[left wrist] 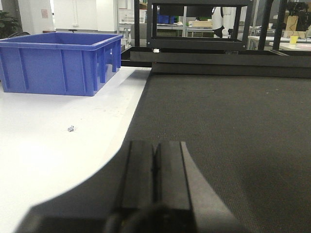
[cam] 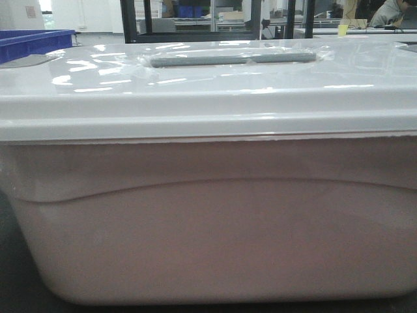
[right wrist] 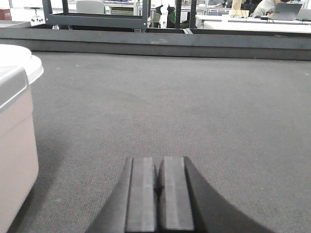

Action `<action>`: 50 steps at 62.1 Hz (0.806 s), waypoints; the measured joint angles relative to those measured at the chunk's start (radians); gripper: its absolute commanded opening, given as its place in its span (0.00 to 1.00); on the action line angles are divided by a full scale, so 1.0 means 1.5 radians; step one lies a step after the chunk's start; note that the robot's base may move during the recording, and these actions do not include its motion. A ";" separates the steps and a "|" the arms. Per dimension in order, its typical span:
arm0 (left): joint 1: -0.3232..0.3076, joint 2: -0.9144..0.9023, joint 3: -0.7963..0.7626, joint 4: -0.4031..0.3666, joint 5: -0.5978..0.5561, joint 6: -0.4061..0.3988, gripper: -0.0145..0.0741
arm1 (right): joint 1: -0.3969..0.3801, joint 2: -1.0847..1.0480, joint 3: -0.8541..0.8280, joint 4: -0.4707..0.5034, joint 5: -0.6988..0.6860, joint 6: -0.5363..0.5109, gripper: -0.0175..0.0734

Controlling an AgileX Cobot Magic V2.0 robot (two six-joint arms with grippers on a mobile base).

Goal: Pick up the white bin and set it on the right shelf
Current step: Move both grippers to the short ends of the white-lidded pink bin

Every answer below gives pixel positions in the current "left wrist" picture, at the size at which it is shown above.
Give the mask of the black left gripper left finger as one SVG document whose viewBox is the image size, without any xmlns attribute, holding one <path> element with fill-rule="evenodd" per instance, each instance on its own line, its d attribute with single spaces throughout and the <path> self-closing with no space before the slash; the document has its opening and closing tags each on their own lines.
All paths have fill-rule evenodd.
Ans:
<svg viewBox="0 0 311 233">
<path fill-rule="evenodd" d="M 124 142 L 111 160 L 71 190 L 31 207 L 17 233 L 102 233 L 153 202 L 153 147 Z"/>
</svg>

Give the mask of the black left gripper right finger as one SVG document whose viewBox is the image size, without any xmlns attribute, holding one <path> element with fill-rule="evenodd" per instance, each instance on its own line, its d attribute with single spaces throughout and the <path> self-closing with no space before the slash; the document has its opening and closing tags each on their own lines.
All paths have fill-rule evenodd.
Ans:
<svg viewBox="0 0 311 233">
<path fill-rule="evenodd" d="M 185 142 L 158 144 L 155 165 L 157 199 L 173 214 L 171 232 L 243 232 L 243 225 L 204 178 Z"/>
</svg>

